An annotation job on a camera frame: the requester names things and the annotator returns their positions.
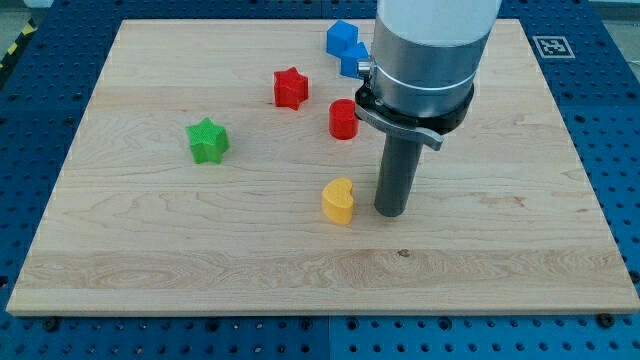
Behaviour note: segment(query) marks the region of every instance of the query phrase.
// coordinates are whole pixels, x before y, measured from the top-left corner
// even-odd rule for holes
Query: red block
[[[273,92],[277,107],[290,107],[298,110],[300,103],[309,98],[309,79],[298,73],[295,67],[273,73],[276,78]]]
[[[329,132],[338,140],[353,139],[358,133],[356,103],[349,99],[339,99],[329,108]]]

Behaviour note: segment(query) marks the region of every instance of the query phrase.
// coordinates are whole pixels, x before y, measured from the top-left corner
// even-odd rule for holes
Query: blue pegboard
[[[4,308],[122,19],[373,18],[374,0],[57,0],[0,92],[0,305]],[[566,38],[535,49],[624,260],[640,275],[639,85],[584,0],[504,0],[500,17]],[[16,319],[0,359],[640,358],[640,317]]]

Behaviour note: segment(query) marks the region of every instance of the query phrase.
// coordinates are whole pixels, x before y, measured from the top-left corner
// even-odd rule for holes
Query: blue block
[[[350,49],[347,49],[345,52],[340,54],[340,75],[355,79],[362,79],[358,76],[358,60],[368,58],[369,52],[362,42]]]
[[[338,20],[327,30],[327,52],[340,57],[345,50],[356,46],[358,27]]]

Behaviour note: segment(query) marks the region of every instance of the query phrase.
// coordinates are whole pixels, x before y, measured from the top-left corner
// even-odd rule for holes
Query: red star block
[[[292,67],[286,71],[273,73],[276,78],[273,92],[277,107],[290,107],[298,110],[300,103],[309,98],[309,79]]]

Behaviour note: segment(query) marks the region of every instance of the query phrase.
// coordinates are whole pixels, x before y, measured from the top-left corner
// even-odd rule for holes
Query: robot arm
[[[387,133],[375,206],[398,216],[427,145],[439,150],[473,98],[473,79],[501,0],[379,0],[356,115]]]

